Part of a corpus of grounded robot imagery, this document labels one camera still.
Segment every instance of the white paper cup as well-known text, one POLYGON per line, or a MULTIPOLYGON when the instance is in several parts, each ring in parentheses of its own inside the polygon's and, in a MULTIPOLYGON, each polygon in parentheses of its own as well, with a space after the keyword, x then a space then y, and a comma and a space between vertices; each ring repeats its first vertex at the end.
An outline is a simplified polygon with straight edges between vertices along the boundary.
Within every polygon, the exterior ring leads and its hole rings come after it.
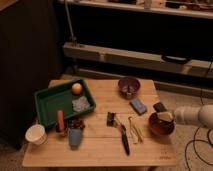
POLYGON ((42 125, 35 124, 27 130, 25 138, 30 143, 41 145, 45 142, 47 134, 45 132, 45 128, 42 125))

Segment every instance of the green tray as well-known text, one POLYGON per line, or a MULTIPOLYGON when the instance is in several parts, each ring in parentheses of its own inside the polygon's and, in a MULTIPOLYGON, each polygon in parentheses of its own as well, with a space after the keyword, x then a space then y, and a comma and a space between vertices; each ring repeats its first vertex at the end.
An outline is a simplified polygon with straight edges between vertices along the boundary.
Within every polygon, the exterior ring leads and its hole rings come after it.
POLYGON ((46 128, 55 125, 58 110, 63 110, 64 119, 66 120, 92 112, 96 107, 95 101, 83 79, 37 91, 35 93, 35 104, 38 122, 46 128), (71 93, 71 87, 74 83, 80 83, 83 86, 83 91, 80 95, 71 93), (87 97, 90 107, 81 112, 73 111, 72 101, 81 96, 87 97))

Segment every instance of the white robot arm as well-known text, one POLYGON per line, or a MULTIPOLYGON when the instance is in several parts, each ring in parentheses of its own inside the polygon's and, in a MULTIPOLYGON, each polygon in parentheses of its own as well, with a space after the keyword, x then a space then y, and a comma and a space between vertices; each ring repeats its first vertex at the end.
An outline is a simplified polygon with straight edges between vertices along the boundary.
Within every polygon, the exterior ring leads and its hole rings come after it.
POLYGON ((213 129, 213 105, 202 107, 178 107, 174 111, 174 119, 177 124, 196 125, 213 129))

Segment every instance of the dark bowl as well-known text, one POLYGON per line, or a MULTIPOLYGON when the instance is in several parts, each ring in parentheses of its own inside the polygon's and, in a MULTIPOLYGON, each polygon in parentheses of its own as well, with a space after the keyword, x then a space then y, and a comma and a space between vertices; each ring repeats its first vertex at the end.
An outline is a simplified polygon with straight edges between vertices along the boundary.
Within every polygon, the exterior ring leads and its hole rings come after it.
POLYGON ((149 117, 149 128, 155 135, 166 136, 174 131, 174 122, 166 122, 158 119, 157 113, 152 113, 149 117))
POLYGON ((118 81, 120 92, 127 98, 133 97, 140 88, 140 82, 134 77, 123 77, 118 81))

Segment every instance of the floor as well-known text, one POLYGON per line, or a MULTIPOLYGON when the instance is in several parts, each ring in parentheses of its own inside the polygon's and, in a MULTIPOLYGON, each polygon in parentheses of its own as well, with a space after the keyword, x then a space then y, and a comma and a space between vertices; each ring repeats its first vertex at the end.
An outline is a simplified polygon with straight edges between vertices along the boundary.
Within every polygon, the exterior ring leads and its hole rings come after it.
MULTIPOLYGON (((65 76, 62 79, 70 79, 72 77, 65 76)), ((176 107, 187 105, 187 106, 201 106, 201 99, 200 97, 189 96, 189 95, 182 95, 172 92, 166 92, 157 90, 160 100, 164 103, 167 109, 174 110, 176 107)), ((213 99, 206 99, 203 98, 204 104, 213 104, 213 99)), ((193 139, 193 135, 195 130, 197 129, 196 126, 183 126, 183 125, 176 125, 175 131, 172 133, 171 140, 174 145, 174 149, 177 154, 178 158, 178 165, 174 167, 158 167, 156 171, 184 171, 188 170, 184 158, 184 150, 186 144, 193 139)), ((207 140, 206 138, 207 129, 201 129, 198 132, 198 138, 207 140)), ((22 160, 24 156, 24 151, 26 149, 27 144, 25 143, 21 150, 16 151, 7 145, 0 144, 0 171, 46 171, 50 170, 50 168, 23 168, 22 167, 22 160)), ((202 158, 204 158, 209 163, 213 163, 213 148, 205 143, 196 143, 197 151, 202 158)), ((210 171, 213 170, 212 166, 209 166, 198 159, 195 155, 193 150, 192 144, 189 146, 187 150, 188 162, 191 170, 199 170, 199 171, 210 171)), ((95 170, 95 171, 145 171, 147 167, 137 167, 137 168, 52 168, 53 170, 59 171, 88 171, 88 170, 95 170)))

